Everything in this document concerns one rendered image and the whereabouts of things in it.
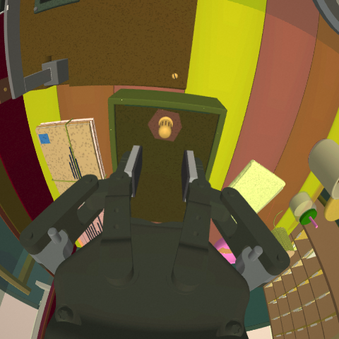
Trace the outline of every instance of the magenta object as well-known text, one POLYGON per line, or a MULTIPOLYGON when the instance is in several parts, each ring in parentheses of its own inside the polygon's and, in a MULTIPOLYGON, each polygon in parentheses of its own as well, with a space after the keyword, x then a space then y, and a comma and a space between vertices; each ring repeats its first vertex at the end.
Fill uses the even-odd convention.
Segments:
MULTIPOLYGON (((224 249, 229 249, 228 245, 226 244, 226 241, 224 240, 224 238, 220 238, 215 244, 214 247, 219 251, 221 248, 224 249)), ((234 254, 230 253, 230 254, 224 254, 221 253, 222 256, 229 262, 229 263, 235 263, 235 256, 234 254)))
POLYGON ((318 228, 318 225, 316 224, 316 222, 314 221, 314 219, 312 217, 309 217, 309 219, 311 220, 311 223, 318 228))

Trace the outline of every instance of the yellow notepad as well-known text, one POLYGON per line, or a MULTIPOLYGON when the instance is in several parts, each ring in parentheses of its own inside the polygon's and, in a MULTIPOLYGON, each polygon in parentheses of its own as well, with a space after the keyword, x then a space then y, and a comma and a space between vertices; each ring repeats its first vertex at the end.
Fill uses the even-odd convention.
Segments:
POLYGON ((256 213, 259 213, 285 185, 281 178, 251 160, 229 187, 236 189, 256 213))
POLYGON ((40 124, 36 129, 44 158, 60 194, 87 174, 105 178, 94 119, 40 124))

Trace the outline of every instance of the blue sticker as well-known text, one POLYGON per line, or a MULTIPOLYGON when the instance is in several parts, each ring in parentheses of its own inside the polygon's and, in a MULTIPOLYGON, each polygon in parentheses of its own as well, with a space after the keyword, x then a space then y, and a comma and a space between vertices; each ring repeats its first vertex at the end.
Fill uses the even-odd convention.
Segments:
POLYGON ((49 137, 48 137, 48 134, 39 134, 39 139, 40 139, 40 143, 41 144, 44 144, 44 143, 51 143, 49 141, 49 137))

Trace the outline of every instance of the brass knob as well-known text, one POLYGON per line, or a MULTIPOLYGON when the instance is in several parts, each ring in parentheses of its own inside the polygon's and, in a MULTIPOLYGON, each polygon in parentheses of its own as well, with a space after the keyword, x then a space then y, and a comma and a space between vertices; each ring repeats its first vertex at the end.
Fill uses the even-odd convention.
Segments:
POLYGON ((172 134, 173 121, 169 117, 163 117, 159 120, 159 136, 167 139, 172 134))

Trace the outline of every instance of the brown hexagon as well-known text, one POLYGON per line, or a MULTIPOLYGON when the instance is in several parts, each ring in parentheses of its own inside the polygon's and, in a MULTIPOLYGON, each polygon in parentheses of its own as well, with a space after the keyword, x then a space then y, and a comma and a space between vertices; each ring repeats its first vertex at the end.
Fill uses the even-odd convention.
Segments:
POLYGON ((165 111, 164 109, 159 109, 158 111, 156 111, 156 113, 153 115, 153 118, 148 123, 148 127, 156 139, 165 141, 174 141, 182 129, 182 123, 180 122, 180 116, 178 113, 165 111), (163 117, 169 117, 173 121, 172 134, 167 139, 163 139, 159 135, 159 120, 163 117))

